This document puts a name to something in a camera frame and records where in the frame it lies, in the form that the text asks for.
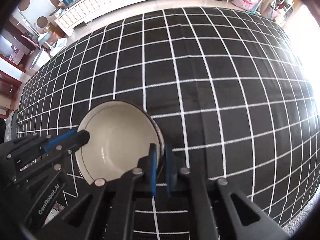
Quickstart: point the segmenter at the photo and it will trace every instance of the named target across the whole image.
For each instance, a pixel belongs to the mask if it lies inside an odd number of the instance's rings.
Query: brown circle
[[[30,0],[22,0],[18,5],[20,11],[25,11],[30,5]]]
[[[44,28],[46,27],[48,24],[48,19],[44,16],[40,16],[38,19],[37,19],[37,25],[40,27],[40,28]]]

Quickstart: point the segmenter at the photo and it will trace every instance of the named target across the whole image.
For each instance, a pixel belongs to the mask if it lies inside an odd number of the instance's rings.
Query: beige bowl
[[[89,142],[76,152],[84,179],[118,179],[148,155],[156,144],[157,164],[164,152],[164,140],[156,123],[140,108],[124,101],[108,101],[84,117],[78,131],[90,133]]]

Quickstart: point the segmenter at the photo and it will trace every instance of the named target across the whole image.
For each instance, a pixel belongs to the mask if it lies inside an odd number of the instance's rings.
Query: pink bag
[[[260,0],[233,0],[232,3],[247,11],[253,11],[255,5],[259,3]]]

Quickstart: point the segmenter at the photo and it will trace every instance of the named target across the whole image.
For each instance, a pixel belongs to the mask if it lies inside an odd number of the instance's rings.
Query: black and white checkered tablecloth
[[[25,85],[17,133],[59,135],[96,105],[126,100],[153,117],[175,154],[204,155],[280,225],[319,185],[318,114],[311,85],[283,30],[219,8],[147,13],[97,30],[51,59]],[[87,187],[66,160],[67,205]],[[135,237],[188,239],[187,203],[137,203]]]

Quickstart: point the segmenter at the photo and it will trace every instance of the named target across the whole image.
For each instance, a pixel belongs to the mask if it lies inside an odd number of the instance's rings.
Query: screw
[[[96,179],[95,181],[94,181],[94,184],[97,186],[97,187],[101,187],[101,186],[103,186],[104,184],[106,183],[106,181],[104,180],[104,179]]]
[[[188,175],[190,173],[190,169],[187,168],[187,167],[183,167],[183,168],[180,169],[180,173],[182,175]]]
[[[218,184],[221,186],[225,186],[228,184],[228,181],[225,178],[220,178],[220,179],[218,179]]]
[[[139,175],[139,174],[141,174],[142,172],[143,172],[143,170],[140,169],[140,168],[133,168],[133,169],[132,169],[132,173],[133,173],[134,175]]]
[[[61,164],[55,164],[54,166],[53,166],[53,168],[56,170],[56,171],[59,171],[59,170],[61,170]]]

